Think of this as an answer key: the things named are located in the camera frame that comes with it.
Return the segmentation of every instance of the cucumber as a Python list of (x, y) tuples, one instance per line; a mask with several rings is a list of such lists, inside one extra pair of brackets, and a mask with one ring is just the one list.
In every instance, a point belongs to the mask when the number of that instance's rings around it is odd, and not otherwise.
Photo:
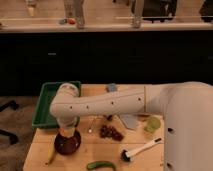
[(110, 161), (94, 161), (87, 164), (87, 170), (93, 170), (100, 167), (111, 167), (113, 171), (116, 171), (116, 166)]

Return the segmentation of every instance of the table surface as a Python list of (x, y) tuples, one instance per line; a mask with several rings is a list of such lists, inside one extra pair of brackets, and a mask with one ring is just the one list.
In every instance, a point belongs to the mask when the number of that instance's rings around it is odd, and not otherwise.
[[(118, 89), (143, 88), (143, 85), (118, 85)], [(83, 84), (82, 96), (92, 96), (106, 93), (104, 84)], [(138, 117), (138, 127), (136, 131), (128, 130), (122, 124), (118, 116), (114, 116), (112, 121), (107, 121), (104, 117), (97, 117), (93, 125), (92, 133), (88, 133), (89, 125), (95, 116), (81, 117), (77, 130), (81, 133), (82, 143), (79, 149), (72, 155), (62, 156), (55, 154), (53, 161), (48, 166), (48, 151), (54, 142), (58, 132), (57, 129), (37, 129), (28, 152), (24, 171), (86, 171), (89, 162), (97, 160), (112, 161), (116, 164), (118, 171), (162, 171), (163, 170), (163, 142), (135, 156), (133, 162), (124, 162), (120, 158), (123, 149), (140, 147), (146, 142), (163, 137), (164, 124), (161, 120), (161, 127), (154, 133), (144, 131), (146, 126), (145, 116)], [(99, 129), (103, 124), (114, 126), (124, 135), (121, 142), (110, 138), (100, 138)], [(110, 168), (100, 168), (100, 171), (110, 171)]]

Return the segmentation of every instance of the carpet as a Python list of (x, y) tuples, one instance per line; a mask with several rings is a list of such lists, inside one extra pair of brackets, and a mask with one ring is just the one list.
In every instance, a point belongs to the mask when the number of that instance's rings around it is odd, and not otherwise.
[(16, 134), (19, 142), (10, 145), (9, 138), (0, 135), (0, 170), (22, 171), (35, 133), (31, 125), (38, 97), (0, 97), (0, 105), (10, 100), (15, 100), (19, 108), (0, 112), (0, 129)]

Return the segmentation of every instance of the black cabinet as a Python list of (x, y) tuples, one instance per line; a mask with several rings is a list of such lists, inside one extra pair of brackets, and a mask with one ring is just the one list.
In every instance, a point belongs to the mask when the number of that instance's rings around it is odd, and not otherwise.
[(0, 34), (0, 95), (50, 81), (213, 83), (213, 31)]

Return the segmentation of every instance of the green basket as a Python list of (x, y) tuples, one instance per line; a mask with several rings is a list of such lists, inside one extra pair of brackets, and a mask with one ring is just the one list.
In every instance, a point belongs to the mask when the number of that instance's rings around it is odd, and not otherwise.
[(41, 88), (40, 96), (37, 102), (36, 111), (33, 116), (32, 126), (36, 128), (57, 128), (58, 123), (56, 119), (50, 114), (49, 107), (52, 99), (63, 83), (72, 83), (81, 94), (81, 82), (80, 81), (67, 81), (67, 82), (49, 82), (44, 83)]

